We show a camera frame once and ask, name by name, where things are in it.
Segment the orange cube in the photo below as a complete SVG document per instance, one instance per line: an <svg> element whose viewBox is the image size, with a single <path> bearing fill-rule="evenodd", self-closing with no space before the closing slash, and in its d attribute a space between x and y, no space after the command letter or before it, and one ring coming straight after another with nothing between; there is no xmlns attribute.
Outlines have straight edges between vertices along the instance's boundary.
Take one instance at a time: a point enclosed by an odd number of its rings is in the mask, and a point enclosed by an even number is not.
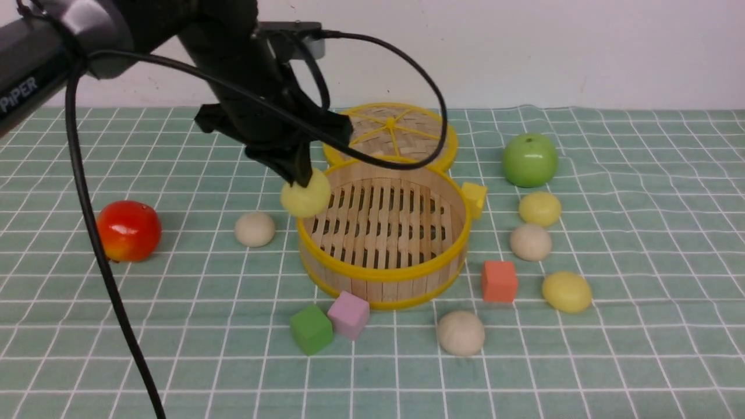
<svg viewBox="0 0 745 419"><path fill-rule="evenodd" d="M512 303L517 295L517 273L512 262L487 260L481 271L484 301Z"/></svg>

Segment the bamboo steamer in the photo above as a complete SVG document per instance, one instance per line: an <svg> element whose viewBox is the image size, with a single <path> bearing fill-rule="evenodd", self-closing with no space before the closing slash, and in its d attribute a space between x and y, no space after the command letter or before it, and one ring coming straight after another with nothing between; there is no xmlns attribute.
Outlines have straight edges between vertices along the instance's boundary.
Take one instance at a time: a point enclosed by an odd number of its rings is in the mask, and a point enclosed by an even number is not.
<svg viewBox="0 0 745 419"><path fill-rule="evenodd" d="M302 263L321 290L332 297L350 292L371 309L404 309L455 281L466 261L472 210L445 172L345 160L326 176L328 207L297 220Z"/></svg>

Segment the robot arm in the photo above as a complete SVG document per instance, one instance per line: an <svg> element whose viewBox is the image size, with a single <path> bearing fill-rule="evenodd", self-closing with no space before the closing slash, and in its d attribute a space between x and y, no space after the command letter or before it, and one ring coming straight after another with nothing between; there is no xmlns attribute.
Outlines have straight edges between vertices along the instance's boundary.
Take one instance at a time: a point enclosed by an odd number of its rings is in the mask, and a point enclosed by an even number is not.
<svg viewBox="0 0 745 419"><path fill-rule="evenodd" d="M69 53L70 41L82 54L101 49L149 54L178 37L200 70L242 86L337 141L349 143L349 118L318 107L300 89L289 63L323 56L323 39L311 36L320 30L319 23L259 23L256 0L37 0L35 5L39 8L27 9L27 15L43 10L61 28L29 16L0 28L0 136L65 86L77 59ZM90 63L89 70L95 78L112 79L134 64L123 57L107 57ZM243 143L250 159L290 184L307 186L308 134L231 89L210 87L218 103L200 108L197 126Z"/></svg>

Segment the wooden block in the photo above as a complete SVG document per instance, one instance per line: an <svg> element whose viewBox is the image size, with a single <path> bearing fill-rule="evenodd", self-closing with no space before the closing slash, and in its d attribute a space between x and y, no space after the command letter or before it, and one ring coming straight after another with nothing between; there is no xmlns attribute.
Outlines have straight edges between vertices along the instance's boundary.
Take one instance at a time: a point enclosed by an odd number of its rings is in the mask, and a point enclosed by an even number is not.
<svg viewBox="0 0 745 419"><path fill-rule="evenodd" d="M314 355L334 341L334 328L318 306L307 306L290 317L295 343L306 355Z"/></svg>
<svg viewBox="0 0 745 419"><path fill-rule="evenodd" d="M473 219L478 220L481 218L481 213L484 211L484 202L486 201L486 186L463 182L460 190L463 191L468 205L471 206Z"/></svg>
<svg viewBox="0 0 745 419"><path fill-rule="evenodd" d="M329 309L329 319L336 333L354 341L370 319L370 303L342 291Z"/></svg>
<svg viewBox="0 0 745 419"><path fill-rule="evenodd" d="M512 262L487 260L481 271L481 292L484 301L512 303L517 295L517 273Z"/></svg>

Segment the green grid tablecloth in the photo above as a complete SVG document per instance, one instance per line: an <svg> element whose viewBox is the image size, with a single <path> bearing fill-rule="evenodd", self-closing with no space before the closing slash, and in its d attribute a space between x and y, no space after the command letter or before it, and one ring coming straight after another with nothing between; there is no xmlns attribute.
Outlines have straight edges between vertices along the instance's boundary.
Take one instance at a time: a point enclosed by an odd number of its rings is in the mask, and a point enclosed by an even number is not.
<svg viewBox="0 0 745 419"><path fill-rule="evenodd" d="M170 418L745 418L745 112L453 110L451 175L489 188L461 277L311 358L288 319L331 301L302 269L282 181L198 133L195 112L79 112L95 207L130 198L162 218L159 253L113 269ZM526 191L499 161L525 131L560 152L549 190L564 213L541 263L509 251ZM0 418L153 417L81 221L61 109L3 139L0 176ZM257 209L278 231L246 251L232 226ZM513 305L481 300L487 259L516 264ZM541 299L561 269L591 283L591 309ZM440 352L434 324L454 309L483 319L483 355Z"/></svg>

